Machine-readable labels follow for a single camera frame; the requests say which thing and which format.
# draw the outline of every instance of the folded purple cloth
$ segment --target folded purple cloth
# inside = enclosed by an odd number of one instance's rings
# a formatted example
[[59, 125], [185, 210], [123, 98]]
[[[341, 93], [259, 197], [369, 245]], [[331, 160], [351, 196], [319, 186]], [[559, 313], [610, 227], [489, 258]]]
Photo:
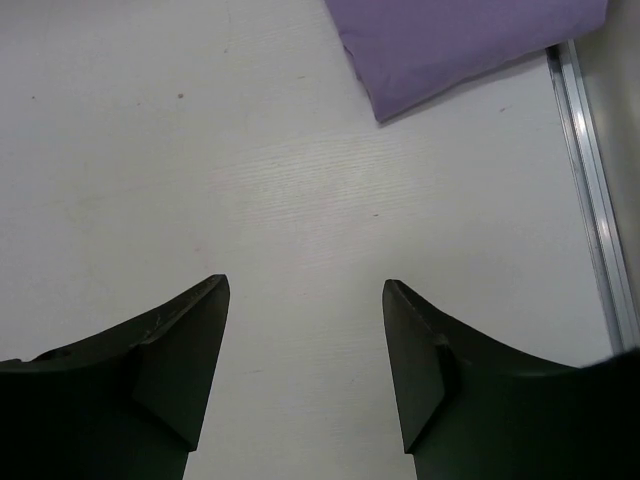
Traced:
[[376, 119], [602, 25], [608, 0], [326, 0]]

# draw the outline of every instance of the silver metal strip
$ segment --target silver metal strip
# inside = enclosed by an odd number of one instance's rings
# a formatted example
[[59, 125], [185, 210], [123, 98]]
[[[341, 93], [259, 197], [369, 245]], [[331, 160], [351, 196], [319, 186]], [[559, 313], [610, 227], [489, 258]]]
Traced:
[[550, 67], [611, 345], [621, 353], [640, 346], [640, 323], [574, 42], [550, 55]]

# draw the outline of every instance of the table surface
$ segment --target table surface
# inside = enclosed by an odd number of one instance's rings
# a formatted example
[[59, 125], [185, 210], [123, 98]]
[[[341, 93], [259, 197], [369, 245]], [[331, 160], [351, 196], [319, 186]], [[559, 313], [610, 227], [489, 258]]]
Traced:
[[186, 478], [412, 479], [381, 312], [611, 353], [543, 55], [383, 128], [321, 0], [0, 6], [0, 357], [212, 273], [232, 302]]

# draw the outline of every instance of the purple towel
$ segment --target purple towel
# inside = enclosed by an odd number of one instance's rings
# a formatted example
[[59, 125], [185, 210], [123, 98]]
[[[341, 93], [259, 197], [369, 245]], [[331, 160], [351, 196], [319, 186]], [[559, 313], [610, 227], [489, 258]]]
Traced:
[[607, 0], [326, 0], [379, 122], [594, 30]]

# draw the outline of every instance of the white tabletop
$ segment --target white tabletop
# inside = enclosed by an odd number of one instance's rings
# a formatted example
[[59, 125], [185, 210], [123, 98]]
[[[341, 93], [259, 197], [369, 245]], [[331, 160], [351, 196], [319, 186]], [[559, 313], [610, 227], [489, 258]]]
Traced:
[[527, 352], [611, 353], [543, 55], [384, 128], [322, 0], [3, 2], [0, 65], [0, 357], [229, 275], [188, 479], [415, 478], [389, 277]]

